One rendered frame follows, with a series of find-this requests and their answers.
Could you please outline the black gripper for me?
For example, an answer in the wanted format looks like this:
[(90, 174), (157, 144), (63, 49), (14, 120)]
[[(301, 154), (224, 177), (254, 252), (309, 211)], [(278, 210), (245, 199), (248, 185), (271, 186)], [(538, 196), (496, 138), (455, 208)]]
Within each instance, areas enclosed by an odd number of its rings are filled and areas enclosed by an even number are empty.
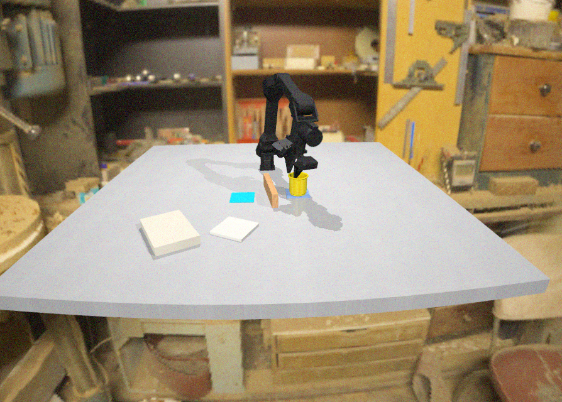
[[(294, 166), (294, 178), (297, 178), (303, 170), (316, 169), (318, 162), (312, 156), (304, 156), (307, 153), (306, 143), (297, 136), (289, 135), (289, 139), (295, 140), (296, 143), (296, 154), (290, 155), (285, 158), (285, 164), (287, 168), (287, 173), (290, 173)], [(295, 162), (295, 160), (297, 161)]]

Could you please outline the yellow cup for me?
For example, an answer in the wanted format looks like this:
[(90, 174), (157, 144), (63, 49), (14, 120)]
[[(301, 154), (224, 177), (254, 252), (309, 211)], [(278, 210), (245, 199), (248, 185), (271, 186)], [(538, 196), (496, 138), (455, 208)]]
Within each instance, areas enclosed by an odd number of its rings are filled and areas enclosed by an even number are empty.
[(307, 192), (307, 178), (309, 175), (301, 172), (297, 178), (294, 178), (294, 172), (292, 172), (288, 174), (288, 177), (290, 194), (296, 197), (305, 195)]

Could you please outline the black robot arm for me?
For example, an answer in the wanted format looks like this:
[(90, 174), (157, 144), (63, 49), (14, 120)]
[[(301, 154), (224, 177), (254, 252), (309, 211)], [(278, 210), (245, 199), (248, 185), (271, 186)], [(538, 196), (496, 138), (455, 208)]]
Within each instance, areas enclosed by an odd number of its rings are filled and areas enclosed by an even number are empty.
[(274, 155), (283, 158), (296, 154), (294, 139), (290, 140), (287, 134), (285, 139), (277, 141), (275, 134), (278, 102), (283, 94), (289, 100), (289, 109), (293, 118), (290, 133), (300, 137), (311, 147), (319, 145), (323, 135), (318, 125), (314, 124), (318, 122), (318, 113), (313, 98), (299, 90), (289, 73), (276, 73), (266, 77), (262, 87), (266, 97), (265, 125), (256, 147), (256, 155), (260, 157), (260, 171), (268, 171), (275, 170)]

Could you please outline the cream flat rectangular block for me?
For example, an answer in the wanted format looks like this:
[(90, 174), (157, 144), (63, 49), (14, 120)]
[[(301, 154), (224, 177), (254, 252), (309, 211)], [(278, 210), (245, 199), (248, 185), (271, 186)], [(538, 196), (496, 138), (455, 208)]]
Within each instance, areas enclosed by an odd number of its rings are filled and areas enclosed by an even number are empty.
[(140, 219), (140, 224), (155, 256), (201, 243), (200, 235), (179, 210)]

